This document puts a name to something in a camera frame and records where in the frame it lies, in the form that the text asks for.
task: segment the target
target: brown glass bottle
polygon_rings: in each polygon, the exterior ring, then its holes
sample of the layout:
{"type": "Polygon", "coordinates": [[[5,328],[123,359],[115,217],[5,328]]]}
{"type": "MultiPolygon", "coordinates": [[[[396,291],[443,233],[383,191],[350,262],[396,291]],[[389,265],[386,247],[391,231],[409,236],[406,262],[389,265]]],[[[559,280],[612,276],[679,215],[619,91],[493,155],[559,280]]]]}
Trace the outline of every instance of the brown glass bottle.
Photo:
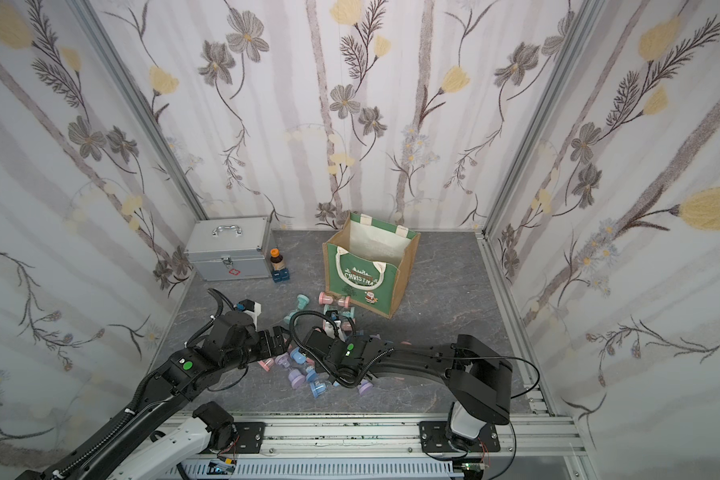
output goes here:
{"type": "Polygon", "coordinates": [[[269,257],[269,261],[272,262],[272,268],[275,270],[282,270],[286,268],[286,261],[282,259],[280,250],[273,248],[269,251],[269,254],[271,255],[269,257]]]}

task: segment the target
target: floral wallpaper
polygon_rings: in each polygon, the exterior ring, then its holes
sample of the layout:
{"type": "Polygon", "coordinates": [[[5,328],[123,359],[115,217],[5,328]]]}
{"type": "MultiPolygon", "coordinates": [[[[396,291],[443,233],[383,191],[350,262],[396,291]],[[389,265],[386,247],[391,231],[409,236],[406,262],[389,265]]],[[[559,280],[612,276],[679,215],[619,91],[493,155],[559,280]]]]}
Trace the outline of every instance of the floral wallpaper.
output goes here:
{"type": "Polygon", "coordinates": [[[580,1],[92,4],[210,217],[471,229],[580,1]]]}
{"type": "Polygon", "coordinates": [[[85,39],[0,1],[0,478],[127,403],[191,274],[192,213],[85,39]]]}
{"type": "Polygon", "coordinates": [[[720,478],[720,1],[605,4],[490,242],[600,477],[720,478]]]}

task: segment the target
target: jute bag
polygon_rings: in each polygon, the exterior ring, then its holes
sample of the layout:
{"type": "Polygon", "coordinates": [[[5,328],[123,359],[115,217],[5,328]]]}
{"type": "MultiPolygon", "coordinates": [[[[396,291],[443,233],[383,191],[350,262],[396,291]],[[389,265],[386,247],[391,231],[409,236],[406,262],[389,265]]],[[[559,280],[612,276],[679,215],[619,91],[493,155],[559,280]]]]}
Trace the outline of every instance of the jute bag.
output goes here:
{"type": "Polygon", "coordinates": [[[326,290],[386,318],[400,306],[421,234],[365,214],[350,214],[322,245],[326,290]]]}

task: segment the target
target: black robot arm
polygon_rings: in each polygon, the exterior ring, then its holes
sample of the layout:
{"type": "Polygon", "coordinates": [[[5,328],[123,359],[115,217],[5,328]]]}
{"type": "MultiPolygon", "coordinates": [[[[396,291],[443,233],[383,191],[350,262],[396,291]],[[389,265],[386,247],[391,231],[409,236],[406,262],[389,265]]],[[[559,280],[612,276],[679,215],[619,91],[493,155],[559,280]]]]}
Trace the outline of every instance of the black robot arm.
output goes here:
{"type": "MultiPolygon", "coordinates": [[[[187,347],[150,372],[128,406],[85,443],[43,472],[26,471],[17,480],[105,480],[164,421],[218,383],[224,372],[287,352],[285,330],[275,326],[271,332],[257,331],[252,318],[241,311],[248,306],[252,308],[253,302],[240,302],[236,310],[214,319],[208,335],[200,336],[201,331],[192,336],[187,347]]],[[[292,330],[301,315],[330,320],[320,312],[298,312],[292,319],[292,330]]],[[[479,432],[486,422],[509,422],[512,365],[470,335],[459,335],[456,343],[416,347],[370,336],[353,335],[341,341],[321,330],[312,330],[304,342],[292,332],[291,340],[321,370],[347,387],[370,375],[420,376],[445,384],[458,400],[449,432],[465,440],[467,446],[477,436],[472,431],[479,432]]],[[[218,420],[221,408],[214,402],[203,407],[195,410],[194,416],[206,422],[208,432],[213,430],[209,447],[221,449],[230,443],[229,431],[221,432],[213,426],[226,428],[232,419],[218,420]],[[216,412],[213,421],[202,417],[203,410],[216,412]]]]}
{"type": "Polygon", "coordinates": [[[362,380],[358,376],[365,370],[374,376],[431,379],[450,389],[472,417],[494,425],[509,423],[512,364],[471,335],[459,335],[456,343],[410,346],[372,336],[341,341],[312,330],[304,347],[305,355],[337,378],[362,380]]]}

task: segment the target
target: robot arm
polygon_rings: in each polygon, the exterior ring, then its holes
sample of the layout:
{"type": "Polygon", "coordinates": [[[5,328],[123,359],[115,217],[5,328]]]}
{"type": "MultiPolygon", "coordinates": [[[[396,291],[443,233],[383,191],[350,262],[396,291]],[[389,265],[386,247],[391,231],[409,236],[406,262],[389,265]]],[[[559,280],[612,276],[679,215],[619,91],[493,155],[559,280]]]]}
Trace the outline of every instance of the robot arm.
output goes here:
{"type": "MultiPolygon", "coordinates": [[[[131,403],[83,445],[43,472],[26,471],[17,480],[105,480],[168,418],[218,383],[224,372],[287,352],[281,327],[273,327],[272,332],[257,331],[255,316],[241,311],[254,311],[254,305],[245,300],[235,310],[215,318],[208,335],[195,334],[196,340],[149,373],[136,388],[131,403]]],[[[297,315],[330,320],[320,312],[302,311],[297,315]]],[[[352,335],[341,341],[312,330],[302,342],[295,324],[296,315],[291,340],[344,386],[355,386],[367,375],[413,375],[445,384],[458,400],[451,410],[448,430],[457,447],[474,445],[486,422],[509,422],[512,365],[472,336],[459,335],[451,344],[412,347],[370,336],[352,335]]],[[[214,402],[195,410],[192,420],[184,428],[192,431],[188,437],[192,441],[178,446],[164,437],[149,447],[150,452],[158,450],[160,454],[152,452],[148,465],[139,466],[138,472],[147,475],[154,471],[157,475],[163,463],[176,464],[206,448],[221,450],[236,438],[232,417],[214,402]],[[207,435],[202,433],[202,424],[207,435]]]]}

